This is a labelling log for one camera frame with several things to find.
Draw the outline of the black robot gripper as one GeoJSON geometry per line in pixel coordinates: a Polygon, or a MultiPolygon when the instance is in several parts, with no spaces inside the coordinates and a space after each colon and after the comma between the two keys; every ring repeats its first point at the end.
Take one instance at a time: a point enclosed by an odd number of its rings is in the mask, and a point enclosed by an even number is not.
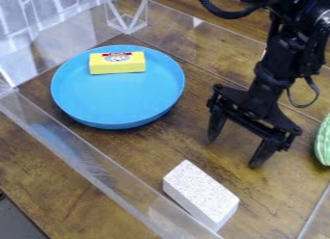
{"type": "Polygon", "coordinates": [[[206,103],[211,114],[207,128],[211,142],[218,138],[226,120],[234,121],[263,139],[249,162],[251,169],[259,168],[277,151],[288,150],[302,134],[301,127],[283,115],[277,104],[293,81],[279,80],[261,63],[254,72],[247,91],[215,84],[206,103]]]}

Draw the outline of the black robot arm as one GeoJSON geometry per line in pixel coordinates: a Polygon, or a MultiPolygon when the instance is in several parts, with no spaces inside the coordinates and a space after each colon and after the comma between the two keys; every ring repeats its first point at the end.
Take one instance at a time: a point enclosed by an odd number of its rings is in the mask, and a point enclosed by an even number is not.
{"type": "Polygon", "coordinates": [[[283,115],[278,99],[290,93],[298,78],[309,80],[325,65],[330,37],[330,0],[242,0],[250,7],[222,17],[242,17],[259,8],[270,10],[271,28],[266,52],[254,68],[246,91],[217,84],[207,100],[207,138],[215,140],[231,120],[262,138],[249,166],[257,168],[278,151],[290,148],[301,127],[283,115]]]}

